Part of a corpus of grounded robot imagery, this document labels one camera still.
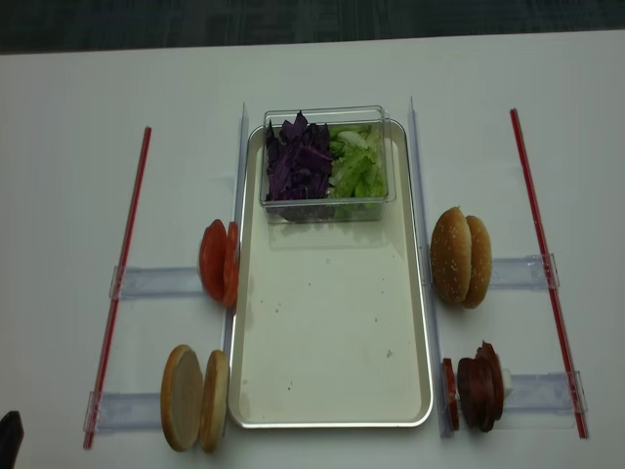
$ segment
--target sesame seed bun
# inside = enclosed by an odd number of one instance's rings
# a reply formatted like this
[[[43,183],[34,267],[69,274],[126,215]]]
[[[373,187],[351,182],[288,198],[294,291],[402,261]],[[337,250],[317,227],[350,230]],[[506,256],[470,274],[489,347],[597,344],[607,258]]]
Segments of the sesame seed bun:
[[[471,282],[462,306],[476,308],[483,301],[490,285],[492,271],[490,236],[478,217],[469,215],[467,224],[471,230]]]
[[[215,350],[206,365],[204,397],[199,424],[199,443],[204,452],[213,452],[224,432],[229,367],[224,352]]]
[[[471,282],[471,230],[458,207],[438,218],[430,246],[432,276],[440,297],[451,305],[461,304]]]
[[[160,389],[160,420],[165,439],[175,451],[186,451],[197,440],[202,406],[202,370],[197,355],[179,345],[169,356]]]

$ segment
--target metal tray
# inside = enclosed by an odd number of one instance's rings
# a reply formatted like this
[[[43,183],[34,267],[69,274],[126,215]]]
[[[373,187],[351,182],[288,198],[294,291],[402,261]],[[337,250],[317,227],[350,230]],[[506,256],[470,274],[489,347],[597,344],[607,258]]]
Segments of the metal tray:
[[[433,407],[406,135],[375,222],[269,225],[263,130],[248,141],[229,411],[245,428],[412,427]]]

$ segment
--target green lettuce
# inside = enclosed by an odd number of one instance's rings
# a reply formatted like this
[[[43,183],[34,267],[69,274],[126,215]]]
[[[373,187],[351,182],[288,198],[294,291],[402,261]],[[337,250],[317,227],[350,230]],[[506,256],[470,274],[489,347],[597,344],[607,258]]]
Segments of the green lettuce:
[[[370,126],[330,128],[330,151],[335,155],[330,184],[331,198],[382,197],[384,177],[378,165],[376,148],[379,134]]]

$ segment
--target red straw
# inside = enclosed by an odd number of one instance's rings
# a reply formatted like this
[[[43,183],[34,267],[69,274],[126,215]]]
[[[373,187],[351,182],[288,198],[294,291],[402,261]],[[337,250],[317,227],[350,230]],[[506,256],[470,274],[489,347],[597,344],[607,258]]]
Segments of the red straw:
[[[529,196],[529,205],[531,207],[531,215],[534,219],[534,227],[536,228],[536,237],[538,238],[538,246],[540,247],[540,253],[544,259],[543,266],[545,268],[545,278],[549,284],[553,284],[553,276],[551,273],[551,266],[549,260],[549,248],[547,247],[547,238],[545,237],[545,231],[543,229],[543,222],[540,218],[540,211],[538,210],[538,199],[534,190],[534,182],[531,178],[531,171],[529,170],[529,160],[527,159],[527,151],[525,149],[525,141],[523,140],[523,132],[521,129],[521,122],[519,121],[519,113],[516,109],[510,111],[510,117],[512,118],[512,126],[515,131],[515,138],[517,139],[517,148],[519,149],[519,158],[521,159],[521,166],[523,168],[523,175],[525,177],[525,186],[527,187],[527,195]],[[549,289],[549,297],[551,299],[551,306],[554,310],[554,318],[556,319],[556,329],[558,330],[558,339],[560,340],[560,348],[562,351],[562,359],[564,360],[564,369],[568,376],[568,388],[573,400],[575,409],[575,421],[577,423],[577,431],[579,432],[579,438],[588,438],[588,426],[586,424],[586,413],[583,407],[580,405],[579,391],[577,389],[577,380],[575,379],[575,366],[573,365],[573,356],[570,352],[570,346],[568,345],[568,337],[566,336],[566,329],[564,328],[563,308],[560,304],[560,295],[557,288]]]
[[[144,179],[146,170],[147,149],[149,148],[149,139],[152,135],[151,127],[146,127],[144,132],[144,142],[141,147],[141,156],[139,157],[139,166],[137,167],[137,176],[135,177],[135,188],[133,189],[133,197],[130,200],[130,208],[128,209],[128,219],[126,220],[126,232],[121,245],[121,253],[119,254],[119,262],[117,264],[119,270],[126,267],[128,260],[128,252],[130,251],[130,239],[133,235],[133,226],[135,225],[135,215],[137,215],[137,206],[139,205],[139,192]],[[106,320],[106,330],[104,331],[104,342],[102,344],[102,352],[100,354],[100,364],[98,365],[98,375],[96,376],[96,385],[94,386],[94,399],[92,401],[92,414],[89,422],[89,429],[85,435],[84,449],[91,449],[94,442],[94,434],[96,423],[98,421],[98,409],[100,406],[100,397],[104,387],[104,376],[106,375],[106,365],[108,364],[108,353],[110,352],[110,343],[113,338],[113,328],[115,327],[115,319],[117,317],[118,300],[115,297],[110,300],[108,308],[108,319]]]

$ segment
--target food ingredient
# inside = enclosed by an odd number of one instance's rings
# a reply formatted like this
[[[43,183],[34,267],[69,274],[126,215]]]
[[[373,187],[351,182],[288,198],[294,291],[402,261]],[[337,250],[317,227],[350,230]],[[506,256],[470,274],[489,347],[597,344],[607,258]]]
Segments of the food ingredient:
[[[215,300],[224,299],[224,262],[226,258],[226,229],[221,220],[215,220],[204,231],[199,246],[199,273],[202,286]]]
[[[490,237],[478,217],[452,207],[438,218],[430,246],[438,295],[451,305],[476,308],[490,285]]]
[[[268,126],[265,145],[270,200],[381,197],[385,194],[371,125],[310,124],[301,112],[285,120],[276,137]]]
[[[445,373],[445,385],[447,391],[447,416],[451,424],[451,430],[460,428],[458,416],[458,404],[456,403],[456,381],[453,377],[453,365],[451,359],[442,359],[442,369]]]
[[[188,345],[169,355],[160,389],[160,419],[169,446],[186,451],[197,440],[202,409],[202,370]]]
[[[226,258],[224,261],[224,306],[230,308],[236,303],[238,290],[238,265],[236,262],[236,247],[238,246],[238,225],[236,222],[228,224],[228,238],[226,240]]]
[[[460,407],[467,425],[489,432],[501,418],[504,405],[502,371],[492,345],[482,341],[474,359],[458,362],[457,379]]]
[[[221,350],[214,350],[206,364],[199,423],[199,443],[204,452],[214,452],[224,432],[228,379],[228,359]]]

